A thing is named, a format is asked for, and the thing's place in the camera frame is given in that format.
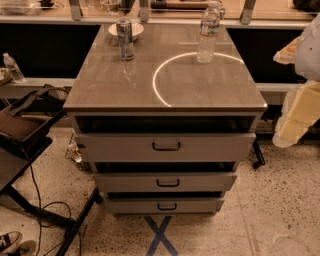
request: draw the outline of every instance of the drawer handle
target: drawer handle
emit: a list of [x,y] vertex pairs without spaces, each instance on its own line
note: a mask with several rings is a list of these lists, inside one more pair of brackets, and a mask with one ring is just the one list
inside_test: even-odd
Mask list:
[[160,184],[160,181],[157,180],[157,185],[158,185],[158,187],[178,187],[180,185],[180,180],[177,179],[176,184]]
[[162,147],[152,142],[152,148],[156,151],[178,151],[181,148],[181,143],[178,142],[174,147]]
[[161,207],[160,204],[158,204],[158,209],[160,211],[173,211],[173,210],[176,210],[177,209],[177,204],[174,203],[174,206],[173,207]]

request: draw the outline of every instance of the tape marking on floor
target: tape marking on floor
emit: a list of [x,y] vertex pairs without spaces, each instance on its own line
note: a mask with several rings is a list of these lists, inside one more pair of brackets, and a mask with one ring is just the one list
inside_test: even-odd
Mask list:
[[173,245],[170,243],[170,241],[167,239],[167,237],[164,234],[164,232],[169,224],[169,221],[171,219],[171,216],[164,217],[164,219],[160,225],[160,228],[157,227],[157,224],[154,222],[154,220],[150,216],[146,216],[146,217],[144,217],[144,219],[149,224],[149,226],[151,227],[153,232],[156,234],[156,236],[154,237],[154,239],[151,243],[151,246],[147,252],[147,256],[154,255],[160,242],[163,243],[163,245],[166,247],[166,249],[168,250],[168,252],[172,256],[178,255],[177,250],[173,247]]

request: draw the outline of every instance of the water bottle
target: water bottle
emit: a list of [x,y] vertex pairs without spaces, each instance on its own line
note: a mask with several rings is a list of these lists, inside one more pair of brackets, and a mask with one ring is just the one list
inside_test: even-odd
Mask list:
[[3,63],[16,83],[23,83],[26,81],[17,62],[14,58],[10,57],[8,53],[3,54]]
[[200,24],[197,60],[201,63],[209,63],[213,58],[220,18],[220,2],[210,1]]

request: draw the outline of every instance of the drawer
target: drawer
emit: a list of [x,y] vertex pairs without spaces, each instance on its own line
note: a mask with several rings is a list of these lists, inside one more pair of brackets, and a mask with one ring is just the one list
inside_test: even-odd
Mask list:
[[196,173],[95,173],[101,192],[229,191],[234,172]]
[[218,212],[224,203],[221,198],[171,198],[171,199],[115,199],[106,200],[113,214],[174,214]]
[[254,133],[76,136],[88,162],[240,161],[246,158],[254,139]]

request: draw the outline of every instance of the small dish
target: small dish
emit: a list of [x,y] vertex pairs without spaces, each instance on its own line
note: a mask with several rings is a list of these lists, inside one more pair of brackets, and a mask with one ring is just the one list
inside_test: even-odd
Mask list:
[[[137,38],[138,38],[138,35],[140,35],[143,30],[144,30],[144,27],[140,24],[140,23],[137,23],[137,22],[132,22],[132,40],[135,41]],[[109,29],[108,29],[109,33],[113,36],[118,36],[118,33],[117,33],[117,24],[112,24]]]

